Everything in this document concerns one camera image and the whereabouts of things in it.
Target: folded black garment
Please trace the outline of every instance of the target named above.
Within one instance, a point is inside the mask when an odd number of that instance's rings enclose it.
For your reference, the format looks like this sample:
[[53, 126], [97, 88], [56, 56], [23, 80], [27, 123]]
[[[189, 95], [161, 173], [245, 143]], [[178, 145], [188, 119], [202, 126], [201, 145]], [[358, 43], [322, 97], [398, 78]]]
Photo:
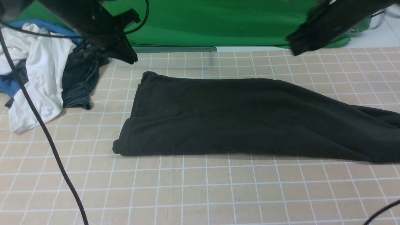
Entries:
[[400, 114], [271, 79], [143, 74], [113, 151], [124, 156], [251, 153], [400, 162]]

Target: black cable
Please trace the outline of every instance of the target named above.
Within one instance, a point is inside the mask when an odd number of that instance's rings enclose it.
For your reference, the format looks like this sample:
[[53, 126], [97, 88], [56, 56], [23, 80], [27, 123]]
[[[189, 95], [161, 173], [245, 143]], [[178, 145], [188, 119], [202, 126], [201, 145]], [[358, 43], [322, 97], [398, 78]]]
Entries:
[[134, 29], [125, 31], [124, 33], [119, 33], [119, 34], [93, 34], [93, 35], [78, 35], [78, 36], [60, 36], [60, 35], [52, 35], [52, 34], [41, 34], [41, 33], [37, 33], [37, 32], [32, 32], [32, 31], [28, 31], [28, 30], [23, 30], [20, 28], [16, 28], [13, 27], [9, 24], [7, 24], [6, 22], [0, 20], [0, 24], [3, 25], [4, 27], [7, 27], [11, 30], [16, 30], [25, 34], [32, 34], [32, 35], [36, 35], [36, 36], [42, 36], [42, 37], [48, 37], [48, 38], [96, 38], [96, 37], [119, 37], [122, 35], [127, 35], [127, 34], [131, 34], [134, 33], [138, 30], [140, 30], [147, 22], [147, 19], [149, 17], [149, 11], [150, 11], [150, 4], [148, 0], [144, 0], [146, 2], [146, 15], [144, 16], [144, 19], [142, 20], [142, 22]]
[[82, 202], [79, 199], [79, 195], [76, 192], [75, 187], [72, 185], [72, 182], [68, 178], [67, 172], [65, 171], [64, 166], [62, 165], [60, 156], [58, 155], [58, 152], [57, 152], [56, 146], [54, 145], [53, 139], [51, 138], [51, 135], [50, 135], [49, 131], [47, 130], [47, 127], [45, 126], [38, 111], [36, 110], [35, 106], [33, 105], [33, 102], [30, 99], [29, 94], [26, 91], [26, 88], [25, 88], [21, 78], [18, 76], [17, 69], [15, 68], [15, 65], [11, 59], [10, 53], [8, 52], [6, 42], [4, 41], [4, 37], [3, 37], [3, 33], [1, 31], [1, 29], [0, 29], [0, 44], [1, 44], [1, 47], [3, 48], [3, 52], [4, 52], [4, 55], [6, 56], [7, 62], [11, 67], [12, 73], [14, 74], [14, 77], [17, 79], [17, 82], [20, 85], [22, 93], [24, 94], [29, 107], [32, 109], [33, 114], [35, 115], [36, 119], [38, 120], [40, 126], [43, 129], [44, 134], [46, 135], [47, 140], [49, 141], [51, 150], [53, 151], [54, 157], [56, 158], [57, 165], [60, 168], [62, 176], [64, 177], [65, 182], [67, 182], [68, 187], [71, 189], [71, 192], [74, 195], [76, 203], [78, 204], [80, 214], [82, 215], [83, 223], [84, 223], [84, 225], [89, 225], [88, 218], [86, 217], [85, 209], [83, 208]]
[[391, 209], [391, 208], [393, 208], [393, 207], [395, 207], [395, 206], [397, 206], [397, 205], [400, 205], [400, 199], [397, 200], [397, 201], [395, 201], [395, 202], [390, 203], [389, 205], [387, 205], [387, 206], [381, 208], [379, 211], [377, 211], [376, 213], [374, 213], [374, 214], [364, 223], [364, 225], [370, 224], [370, 222], [371, 222], [372, 220], [374, 220], [376, 217], [378, 217], [379, 215], [381, 215], [381, 214], [384, 213], [385, 211], [387, 211], [387, 210], [389, 210], [389, 209]]

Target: green backdrop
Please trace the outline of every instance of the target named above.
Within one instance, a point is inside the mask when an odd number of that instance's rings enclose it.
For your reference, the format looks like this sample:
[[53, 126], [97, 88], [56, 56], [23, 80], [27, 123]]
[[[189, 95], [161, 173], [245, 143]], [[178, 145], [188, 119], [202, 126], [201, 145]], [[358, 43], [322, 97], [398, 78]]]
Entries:
[[[128, 35], [132, 45], [271, 46], [286, 45], [285, 37], [306, 19], [316, 0], [149, 0], [146, 25]], [[106, 2], [112, 14], [134, 8], [143, 18], [144, 0]], [[35, 2], [19, 19], [40, 18], [61, 22]], [[368, 28], [365, 21], [359, 31]], [[349, 36], [336, 41], [341, 46]]]

